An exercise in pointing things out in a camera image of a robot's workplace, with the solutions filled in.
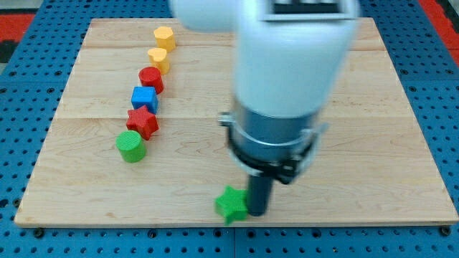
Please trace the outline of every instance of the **plastic block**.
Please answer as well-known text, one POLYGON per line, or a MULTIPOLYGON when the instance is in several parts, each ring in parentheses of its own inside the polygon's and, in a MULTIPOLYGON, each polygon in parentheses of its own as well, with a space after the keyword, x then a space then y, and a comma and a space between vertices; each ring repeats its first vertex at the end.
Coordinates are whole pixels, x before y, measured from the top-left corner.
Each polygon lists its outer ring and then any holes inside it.
POLYGON ((139 133, 145 140, 150 140, 151 134, 159 129, 156 116, 148 111, 146 105, 136 110, 128 110, 128 115, 126 127, 139 133))
POLYGON ((156 114, 158 111, 158 97, 154 87, 134 87, 131 102, 134 109, 146 105, 150 113, 156 114))
POLYGON ((164 48, 167 52, 175 49, 174 32, 171 27, 159 27, 154 31, 158 47, 164 48))
POLYGON ((116 138, 116 148, 120 151, 123 160, 129 163, 140 161, 146 154, 142 137, 134 130, 122 132, 116 138))
POLYGON ((169 58, 167 57, 167 50, 153 48, 148 51, 148 56, 150 57, 151 66, 158 68, 161 75, 165 75, 169 72, 170 64, 169 58))
POLYGON ((226 186, 224 193, 215 199, 215 211, 224 217, 226 225, 247 218, 246 196, 246 190, 236 190, 226 186))
POLYGON ((138 73, 142 86, 155 87, 156 94, 163 92, 164 84, 161 72, 156 67, 145 67, 138 73))

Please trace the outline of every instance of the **wood grain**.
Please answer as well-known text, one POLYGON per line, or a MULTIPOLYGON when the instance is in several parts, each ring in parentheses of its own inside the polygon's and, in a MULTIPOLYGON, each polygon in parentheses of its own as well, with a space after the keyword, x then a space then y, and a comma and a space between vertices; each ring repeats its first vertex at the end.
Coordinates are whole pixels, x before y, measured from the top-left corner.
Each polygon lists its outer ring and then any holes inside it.
MULTIPOLYGON (((229 110, 230 34, 198 34, 174 19, 95 19, 63 93, 15 222, 24 227, 223 226, 214 198, 245 187, 227 155, 218 112, 229 110), (160 96, 160 131, 147 156, 125 163, 137 73, 153 30, 173 27, 177 49, 160 96)), ((232 226, 444 225, 459 220, 392 62, 362 19, 321 114, 331 124, 317 159, 293 185, 277 183, 265 216, 232 226)))

